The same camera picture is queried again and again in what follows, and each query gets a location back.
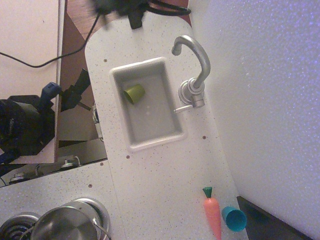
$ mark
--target black cable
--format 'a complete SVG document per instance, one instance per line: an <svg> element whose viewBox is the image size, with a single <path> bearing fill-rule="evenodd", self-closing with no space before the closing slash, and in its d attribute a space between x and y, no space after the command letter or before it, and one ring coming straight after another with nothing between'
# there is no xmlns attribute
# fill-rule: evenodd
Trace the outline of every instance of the black cable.
<svg viewBox="0 0 320 240"><path fill-rule="evenodd" d="M3 182L3 184L4 184L5 186L7 186L6 182L2 179L2 177L0 177L0 179L1 179L1 181Z"/></svg>
<svg viewBox="0 0 320 240"><path fill-rule="evenodd" d="M159 0L151 0L150 2L155 5L158 5L160 7L165 7L167 9L174 10L174 11L161 10L161 9L154 8L150 5L147 5L146 10L148 10L149 12L152 12L154 14L160 14L160 15L165 15L165 16L185 16L185 15L189 15L191 13L191 10L189 8L186 8L183 6L172 5L172 4L162 2Z"/></svg>
<svg viewBox="0 0 320 240"><path fill-rule="evenodd" d="M99 20L99 17L100 17L100 14L98 14L98 15L96 16L96 19L95 19L95 21L94 21L94 23L93 23L93 25L92 25L92 27L91 27L91 29L90 29L87 37L86 37L86 39L84 40L83 45L82 45L78 50L75 50L75 51L73 51L73 52L70 52L70 53L67 53L67 54L64 54L64 55L61 55L61 56L57 56L57 57L55 57L55 58L53 58L53 59L51 59L51 60L49 60L49 61L47 61L47 62L45 62L45 63L43 63L43 64L40 64L40 65L31 65L31 64L29 64L29 63L27 63L27 62L25 62L25 61L22 61L22 60L14 57L14 56L10 56L10 55L8 55L8 54L6 54L6 53L3 53L3 52L0 52L0 55L3 55L3 56L8 57L8 58L10 58L10 59L13 59L13 60L15 60L15 61L17 61L17 62L19 62L19 63L24 64L24 65L27 65L27 66L30 67L30 68L34 68L34 69L42 68L42 67L44 67L44 66L46 66L46 65L48 65L48 64L50 64L50 63L52 63L52 62L54 62L54 61L56 61L56 60L59 60L59 59L62 59L62 58L71 56L71 55L73 55L73 54L77 54L77 53L80 52L82 49L84 49L84 47L87 45L87 42L88 42L88 40L89 40L90 35L92 34L93 30L95 29L95 26L96 26L96 24L97 24L97 22L98 22L98 20Z"/></svg>

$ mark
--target orange carrot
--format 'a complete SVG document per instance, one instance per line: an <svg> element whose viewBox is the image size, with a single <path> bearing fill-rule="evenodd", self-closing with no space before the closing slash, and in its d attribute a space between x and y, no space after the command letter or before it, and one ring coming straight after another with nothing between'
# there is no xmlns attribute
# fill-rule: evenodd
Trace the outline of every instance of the orange carrot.
<svg viewBox="0 0 320 240"><path fill-rule="evenodd" d="M221 240L221 217L219 203L217 199L211 197L212 187L205 187L202 190L207 197L203 203L206 218L208 219L216 239Z"/></svg>

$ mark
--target sink basin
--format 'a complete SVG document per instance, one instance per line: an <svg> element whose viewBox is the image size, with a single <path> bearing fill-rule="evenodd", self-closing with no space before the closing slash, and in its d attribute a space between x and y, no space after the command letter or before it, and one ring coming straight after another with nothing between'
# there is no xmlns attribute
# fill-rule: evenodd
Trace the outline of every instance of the sink basin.
<svg viewBox="0 0 320 240"><path fill-rule="evenodd" d="M111 84L121 126L130 151L181 140L186 137L181 117L174 113L173 94L166 70L166 58L158 57L110 70ZM136 84L145 95L131 104L124 90Z"/></svg>

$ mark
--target faucet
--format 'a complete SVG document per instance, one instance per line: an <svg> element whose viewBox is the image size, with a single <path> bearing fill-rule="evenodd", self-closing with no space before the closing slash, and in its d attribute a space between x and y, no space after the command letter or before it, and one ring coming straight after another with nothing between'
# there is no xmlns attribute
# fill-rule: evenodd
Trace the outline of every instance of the faucet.
<svg viewBox="0 0 320 240"><path fill-rule="evenodd" d="M188 35L181 35L175 39L172 48L173 55L178 56L181 54L182 44L188 46L197 56L201 65L201 72L198 77L193 77L181 83L178 94L180 100L185 103L186 106L175 109L175 113L181 113L192 108L201 108L205 105L204 81L208 77L211 70L210 60L206 51L199 44L199 42Z"/></svg>

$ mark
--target faucet handle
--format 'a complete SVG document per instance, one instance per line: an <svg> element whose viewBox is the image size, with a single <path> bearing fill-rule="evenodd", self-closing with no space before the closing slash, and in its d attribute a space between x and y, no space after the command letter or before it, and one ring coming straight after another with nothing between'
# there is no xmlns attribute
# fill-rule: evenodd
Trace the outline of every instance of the faucet handle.
<svg viewBox="0 0 320 240"><path fill-rule="evenodd" d="M191 105L178 107L178 108L176 108L174 110L174 112L176 114L178 114L178 113L181 113L183 111L186 111L186 110L189 110L189 109L192 109L192 108L198 109L198 108L201 108L201 107L203 107L205 105L204 98L203 98L203 96L201 94L192 95L191 96L191 101L192 101Z"/></svg>
<svg viewBox="0 0 320 240"><path fill-rule="evenodd" d="M192 105L186 105L186 106L182 106L182 107L178 107L175 110L173 110L176 114L181 113L183 111L187 111L189 109L192 109L194 106Z"/></svg>

